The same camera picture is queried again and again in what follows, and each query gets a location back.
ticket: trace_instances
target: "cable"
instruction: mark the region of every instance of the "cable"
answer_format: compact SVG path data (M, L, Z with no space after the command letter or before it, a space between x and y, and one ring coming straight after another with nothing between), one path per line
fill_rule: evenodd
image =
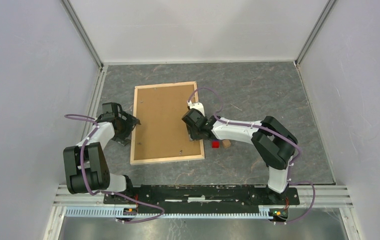
M277 224L281 224L281 225L286 225L286 224L290 224L290 223L294 223L294 222L297 222L301 219L303 219L304 217L307 216L307 214L312 210L313 208L313 204L315 203L315 198L316 198L316 190L315 190L315 186L313 185L313 183L311 181L300 181L300 182L296 182L296 183L290 183L290 185L300 185L300 184L310 184L310 186L312 186L312 191L313 191L313 196L312 196L312 202L310 203L310 206L309 208L306 210L306 212L301 215L300 217L297 217L293 220L290 220L290 221L286 221L286 222L278 222L278 221L275 221L274 223L277 223Z
M145 206L148 206L148 207L152 207L152 208L155 208L155 209L159 209L161 210L162 212L156 216L152 216L152 217L148 217L148 218L145 218L145 219L141 219L141 220L136 220L136 221L123 221L122 223L124 224L137 224L137 223L143 223L143 222L147 222L147 221L150 221L150 220L154 220L160 216L162 216L164 213L165 213L165 209L163 209L162 207L160 206L156 206L156 205L152 205L152 204L149 204L149 203L145 203L145 202L142 202L142 201L138 201L138 200L135 200L133 198L130 198L120 192L112 192L112 191L95 191L93 192L90 188L90 185L88 184L88 180L87 180L87 174L85 172L85 168L83 167L84 166L84 148L85 146L87 145L88 141L91 139L91 137L95 134L95 132L100 128L98 123L95 121L95 118L93 117L90 117L90 116L85 116L85 115L79 115L79 114L66 114L65 115L65 118L67 119L72 119L72 120L78 120L78 121L84 121L84 122L89 122L89 123L93 123L96 127L90 132L90 134L85 138L85 141L82 143L82 146L81 146L81 151L80 151L80 156L79 156L79 162L81 164L81 173L82 173L82 177L84 179L84 184L85 184L85 188L87 189L88 193L92 196L98 194L99 192L102 192L103 194L115 194L117 196L120 196L122 198L125 198L127 200L130 200L136 204L141 204L141 205L145 205Z
M138 224L138 223L143 223L143 222L147 222L147 221L150 221L150 220L153 220L153 219L156 219L160 216L162 216L164 213L165 213L165 209L160 207L160 206L156 206L156 205L152 205L152 204L149 204L149 203L145 203L145 202L142 202L142 201L138 201L138 200L135 200L133 198L130 198L122 193L119 193L119 192L112 192L112 191L102 191L103 194L115 194L117 196L120 196L120 197L123 197L125 199L128 199L130 201L133 201L134 203L136 204L141 204L141 205L145 205L145 206L148 206L148 207L151 207L151 208L155 208L155 209L159 209L161 210L162 212L156 216L151 216L151 217L148 217L148 218L145 218L145 219L141 219L141 220L136 220L136 221L123 221L122 223L124 224Z
M215 90L213 90L213 89L211 89L211 88L209 88L209 87L198 87L197 89L195 89L195 90L191 93L190 97L188 98L188 101L187 101L188 103L191 102L191 99L193 98L194 94L196 94L196 92L197 92L198 90L200 90L200 89L206 89L206 90L209 90L209 91L213 92L213 94L215 94L215 96L216 96L216 97L219 99L219 101L221 102L221 107L219 108L219 110L217 110L217 111L215 111L215 112L213 113L213 116L215 117L215 119L216 119L217 121L219 121L219 122L221 122L221 123L224 123L224 124L229 124L229 125L243 126L243 127L252 127L252 125L250 125L250 124L248 124L248 123L240 123L240 122L232 122L232 121L228 122L228 121L224 121L224 120L221 120L220 118L218 118L217 114L218 114L220 111L222 111L222 108L223 108L223 106L224 106L224 102L223 102L222 98L219 96L219 94L218 94ZM297 144L295 144L293 141L289 140L288 138L284 137L283 135L281 135L281 134L279 134L279 133L277 133L277 132L275 132L275 131L273 131L273 130L271 130L271 129L269 129L269 128L266 128L266 127L264 127L264 126L255 125L255 124L254 124L253 127L256 127L256 128L258 128L258 129L265 130L265 131L267 131L267 132L269 132L269 133L271 133L271 134L273 134L273 135L275 135L275 136L281 138L282 140L284 140L285 142L287 142L287 143L289 143L291 146L293 146L295 149L297 149L297 152L298 152L298 153L297 153L297 155L296 155L295 157L293 157L293 159L290 161L291 163L293 163L295 160L297 160L297 159L303 154L302 149L301 149ZM315 186L314 186L313 183L311 183L310 181L300 181L300 182L296 182L296 183L290 183L290 182L289 182L289 185L299 185L299 184L310 184L310 185L312 186L312 190L313 190L313 198L312 198L312 202L311 202L309 208L306 210L306 212L305 212L303 215L301 215L301 216L298 217L298 218L295 218L295 219L293 219L293 220L287 221L287 222L285 222L285 223L279 223L279 222L275 222L275 223L278 223L278 224L289 224L289 223L293 223L293 222L296 222L296 221L298 221L298 220L303 219L303 218L304 218L304 217L305 217L305 216L311 211L311 209L312 209L312 207L313 207L313 204L315 203L315 197L316 197Z
M290 207L290 201L288 201L288 197L285 197L285 208L284 211Z
M281 219L284 220L284 221L287 220L287 218L283 218L283 217L281 217L280 215L277 215L277 217L281 218Z

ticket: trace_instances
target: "gray marble floor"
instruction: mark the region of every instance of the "gray marble floor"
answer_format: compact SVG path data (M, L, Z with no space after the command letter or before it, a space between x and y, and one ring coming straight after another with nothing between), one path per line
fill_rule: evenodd
M292 168L293 181L333 183L324 147L319 138L302 83L292 62L192 63L109 66L99 104L116 102L132 113L134 87L197 81L214 88L223 98L221 116L255 121L274 116L299 140L303 156ZM205 90L199 101L206 115L220 107ZM130 146L110 141L104 154L114 174L130 176L133 184L266 184L268 169L252 145L232 142L211 148L204 141L205 159L131 166Z

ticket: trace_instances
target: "small wooden block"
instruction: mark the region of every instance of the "small wooden block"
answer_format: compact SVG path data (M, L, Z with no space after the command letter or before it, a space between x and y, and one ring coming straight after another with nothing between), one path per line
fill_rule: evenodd
M222 145L224 148L229 148L231 146L231 142L228 139L222 140Z

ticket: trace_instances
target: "wall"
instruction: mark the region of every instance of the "wall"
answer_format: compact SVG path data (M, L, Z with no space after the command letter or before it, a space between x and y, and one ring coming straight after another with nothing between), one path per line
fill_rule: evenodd
M338 1L301 74L365 239L380 239L380 1Z
M0 1L0 239L41 239L97 67L60 1Z
M71 0L104 62L292 61L327 0Z

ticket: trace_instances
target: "metal base plate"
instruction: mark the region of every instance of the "metal base plate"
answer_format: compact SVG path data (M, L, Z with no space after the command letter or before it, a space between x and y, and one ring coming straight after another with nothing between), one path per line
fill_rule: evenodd
M135 187L138 200L158 205L166 214L245 214L259 213L259 206L299 205L297 189L285 194L268 194L265 187L254 185L142 185ZM105 205L123 203L117 196L105 196ZM160 210L138 206L139 214L155 214Z
M189 185L186 186L170 186L170 187L192 187ZM254 188L256 189L264 189L265 186L262 185L255 185ZM309 207L313 191L312 187L310 185L298 185L294 186L294 188L297 189L300 204L299 205L290 205L290 209L292 213L295 213L295 217L302 214L306 208ZM326 216L330 216L331 219L335 219L335 217L331 214L329 214L329 211L332 209L340 209L342 211L342 216L344 220L344 226L346 227L346 231L348 233L348 239L350 240L359 240L359 232L356 226L356 216L353 211L353 203L350 199L349 191L347 190L346 186L341 185L315 185L316 189L316 199L315 204L313 205L313 210L311 213L309 213L309 216L305 218L303 221L300 221L298 224L289 224L286 226L274 226L273 228L262 228L260 232L265 232L266 230L268 233L272 229L277 229L278 235L273 234L274 238L276 236L282 235L282 230L285 228L288 228L290 226L294 226L297 229L295 231L290 231L291 233L309 233L309 236L312 235L311 231L299 231L300 230L300 224L306 223L306 220L310 219L313 213L325 211ZM92 221L93 217L105 217L108 219L115 219L115 218L125 218L129 217L127 213L125 213L126 209L135 209L137 206L134 203L117 203L116 205L111 204L104 204L103 199L105 198L104 194L97 194L94 196L91 196L88 193L85 194L70 194L66 185L60 185L56 197L54 199L53 208L52 208L52 214L50 215L49 223L47 224L46 231L44 233L45 240L56 240L61 235L60 234L60 228L62 224L64 223L65 218L69 219L83 219L83 220L90 220ZM237 229L241 229L242 226L247 226L247 223L249 223L250 219L253 219L255 228L259 228L261 223L267 223L267 226L270 226L270 222L266 221L257 221L258 219L270 219L270 216L268 215L268 212L270 209L282 209L284 207L283 204L278 205L268 205L268 206L258 206L259 207L259 213L207 213L207 214L197 214L197 213L167 213L162 215L159 220L156 221L150 221L147 223L142 224L149 224L146 225L147 227L151 228L151 225L153 225L153 228L158 229L159 226L162 226L162 221L166 221L167 223L171 223L172 225L166 225L166 232L171 233L171 228L174 228L176 226L174 221L180 221L180 223L185 223L185 220L187 219L187 223L190 222L190 219L195 219L195 223L202 223L200 226L206 227L208 226L209 231L211 232L212 225L209 225L209 223L212 223L213 226L216 228L218 225L217 221L215 219L221 219L221 223L227 223L224 226L224 231L213 231L217 235L217 233L225 233L224 236L231 236L230 234L234 234L235 231L233 230L232 226L237 227ZM152 217L155 213L143 213L143 214L137 214L136 218L146 218L146 217ZM322 221L323 218L313 218L314 221L312 223L308 223L308 226L312 226L312 224L319 223L319 226L325 226L327 225L328 228L326 230L329 230L329 224L324 223ZM102 220L101 226L106 226L106 223L109 221ZM115 221L111 221L115 224L115 228L124 226L122 224L117 224ZM139 224L131 224L126 225L127 231L129 232L130 226L136 226L136 229L141 230L142 225ZM315 227L314 229L319 230L322 229L320 227ZM330 236L330 239L341 239L343 237L335 237L333 235L329 235L329 231L326 231L326 235L324 236Z

